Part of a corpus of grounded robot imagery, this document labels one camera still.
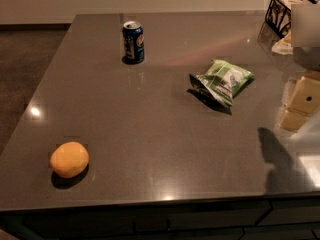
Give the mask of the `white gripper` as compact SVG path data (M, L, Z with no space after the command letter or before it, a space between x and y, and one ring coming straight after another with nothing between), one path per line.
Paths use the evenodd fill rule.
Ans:
M285 84L278 126L297 132L320 109L320 5L292 6L291 33L296 63L317 70Z

